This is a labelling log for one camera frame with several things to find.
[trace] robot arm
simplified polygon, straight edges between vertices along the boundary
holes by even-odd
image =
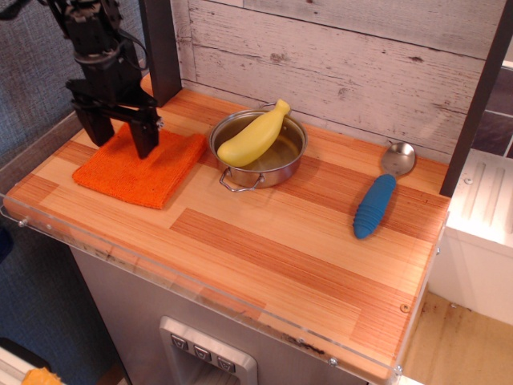
[[[0,19],[7,11],[10,18],[16,17],[29,1],[18,0],[0,13]],[[73,107],[87,134],[93,143],[102,146],[114,135],[111,118],[128,122],[139,158],[147,157],[159,143],[162,119],[156,112],[156,100],[140,87],[142,74],[134,45],[140,43],[119,28],[119,3],[46,3],[65,37],[73,43],[75,61],[85,76],[69,80],[66,87],[73,94]]]

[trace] gray fabric wall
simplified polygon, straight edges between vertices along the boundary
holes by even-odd
[[[0,0],[0,8],[14,0]],[[120,0],[122,27],[143,41],[137,0]],[[0,168],[72,112],[72,46],[35,0],[0,22]],[[70,385],[92,385],[116,353],[67,246],[0,217],[14,248],[0,263],[0,337],[50,362]]]

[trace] white wooden wall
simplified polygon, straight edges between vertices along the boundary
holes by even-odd
[[[171,0],[184,87],[448,163],[505,0]]]

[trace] ice dispenser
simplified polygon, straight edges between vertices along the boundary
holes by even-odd
[[[258,385],[257,361],[224,342],[165,316],[160,337],[175,383]]]

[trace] stainless steel pot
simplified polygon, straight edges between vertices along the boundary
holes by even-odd
[[[251,191],[279,184],[289,179],[299,167],[301,156],[305,152],[308,136],[305,128],[294,118],[286,115],[276,141],[260,158],[238,168],[223,162],[217,156],[217,149],[226,140],[233,138],[266,110],[240,111],[221,120],[210,133],[208,144],[217,158],[217,167],[223,173],[219,182],[235,193]],[[233,188],[225,179],[242,186]]]

